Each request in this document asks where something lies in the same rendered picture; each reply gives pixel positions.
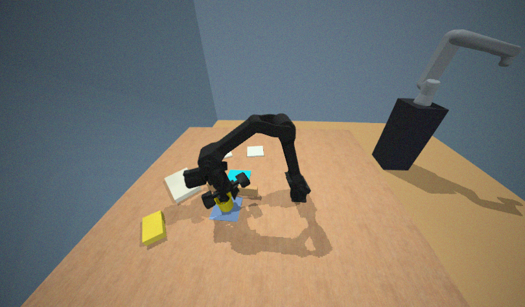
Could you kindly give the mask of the yellow rectangular block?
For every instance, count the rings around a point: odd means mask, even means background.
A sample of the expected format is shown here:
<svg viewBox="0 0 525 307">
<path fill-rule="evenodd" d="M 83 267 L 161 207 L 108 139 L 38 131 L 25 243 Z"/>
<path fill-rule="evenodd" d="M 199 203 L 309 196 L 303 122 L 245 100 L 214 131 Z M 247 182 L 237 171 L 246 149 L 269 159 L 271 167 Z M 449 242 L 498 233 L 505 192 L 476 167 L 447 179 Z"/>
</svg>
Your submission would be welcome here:
<svg viewBox="0 0 525 307">
<path fill-rule="evenodd" d="M 150 245 L 166 237 L 165 217 L 161 210 L 143 217 L 143 243 Z"/>
</svg>

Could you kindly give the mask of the yellow translucent cup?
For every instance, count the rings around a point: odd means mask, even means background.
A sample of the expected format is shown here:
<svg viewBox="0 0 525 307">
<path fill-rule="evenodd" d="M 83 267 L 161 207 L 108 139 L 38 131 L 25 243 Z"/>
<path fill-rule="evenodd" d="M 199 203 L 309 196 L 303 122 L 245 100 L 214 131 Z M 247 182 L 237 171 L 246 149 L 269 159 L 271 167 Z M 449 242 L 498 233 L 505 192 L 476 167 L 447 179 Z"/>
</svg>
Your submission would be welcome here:
<svg viewBox="0 0 525 307">
<path fill-rule="evenodd" d="M 229 212 L 233 208 L 233 201 L 231 199 L 231 193 L 227 193 L 229 196 L 229 201 L 220 202 L 219 199 L 216 197 L 214 201 L 216 202 L 216 205 L 220 208 L 222 212 Z M 224 203 L 224 204 L 223 204 Z"/>
</svg>

